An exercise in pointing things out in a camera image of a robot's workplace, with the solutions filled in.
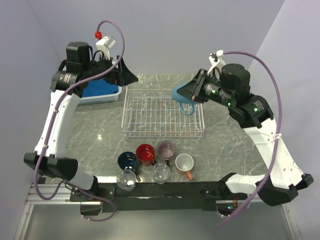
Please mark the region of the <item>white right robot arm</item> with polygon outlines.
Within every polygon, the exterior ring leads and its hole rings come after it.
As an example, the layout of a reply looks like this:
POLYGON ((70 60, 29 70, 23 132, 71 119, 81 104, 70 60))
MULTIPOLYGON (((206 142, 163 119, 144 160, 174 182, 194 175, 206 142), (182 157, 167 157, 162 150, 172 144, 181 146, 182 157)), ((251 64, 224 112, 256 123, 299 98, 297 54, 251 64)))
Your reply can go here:
POLYGON ((268 102, 250 92, 251 74, 237 63, 226 64, 219 76, 200 69, 190 82, 174 88, 183 103, 203 104, 213 101, 227 107, 229 115, 251 138, 260 153, 269 175, 229 173, 219 181, 219 193, 224 199, 235 194, 251 195, 269 206, 291 202, 298 191, 310 186, 314 179, 296 165, 284 141, 277 133, 277 122, 268 102))

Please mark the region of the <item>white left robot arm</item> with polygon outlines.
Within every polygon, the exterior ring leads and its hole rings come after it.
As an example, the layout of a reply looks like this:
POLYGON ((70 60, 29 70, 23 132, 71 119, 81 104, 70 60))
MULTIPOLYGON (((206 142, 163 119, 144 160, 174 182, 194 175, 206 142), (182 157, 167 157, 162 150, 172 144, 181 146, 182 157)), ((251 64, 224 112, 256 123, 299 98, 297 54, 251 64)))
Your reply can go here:
POLYGON ((66 144, 74 112, 88 83, 103 79, 120 87, 138 81, 127 68, 121 55, 113 62, 110 49, 115 41, 103 39, 96 45, 96 52, 86 42, 70 42, 63 60, 51 79, 50 107, 39 142, 33 152, 27 152, 23 161, 38 176, 60 178, 82 190, 88 201, 101 196, 98 179, 82 171, 74 158, 66 157, 66 144))

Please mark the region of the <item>light blue mug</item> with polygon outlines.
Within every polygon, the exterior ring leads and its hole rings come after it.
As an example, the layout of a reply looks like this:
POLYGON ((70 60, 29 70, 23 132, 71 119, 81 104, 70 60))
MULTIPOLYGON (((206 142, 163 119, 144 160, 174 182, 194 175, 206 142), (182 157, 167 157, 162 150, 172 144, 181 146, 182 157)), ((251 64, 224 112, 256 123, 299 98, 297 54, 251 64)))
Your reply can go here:
POLYGON ((195 105, 197 104, 195 101, 192 101, 181 94, 178 93, 178 89, 184 87, 186 84, 180 84, 175 86, 172 91, 171 91, 171 98, 176 101, 179 105, 180 110, 187 116, 193 115, 195 113, 195 105), (191 112, 186 112, 183 104, 191 105, 192 111, 191 112))

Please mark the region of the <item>white wire dish rack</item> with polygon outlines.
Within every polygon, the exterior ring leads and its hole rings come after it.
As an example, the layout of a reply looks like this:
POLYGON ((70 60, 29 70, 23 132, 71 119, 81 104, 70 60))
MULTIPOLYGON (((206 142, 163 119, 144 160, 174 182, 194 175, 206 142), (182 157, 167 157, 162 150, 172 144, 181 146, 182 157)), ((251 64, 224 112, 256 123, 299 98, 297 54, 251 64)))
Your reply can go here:
POLYGON ((205 131, 203 107, 179 104, 170 89, 125 90, 121 130, 127 138, 200 138, 205 131))

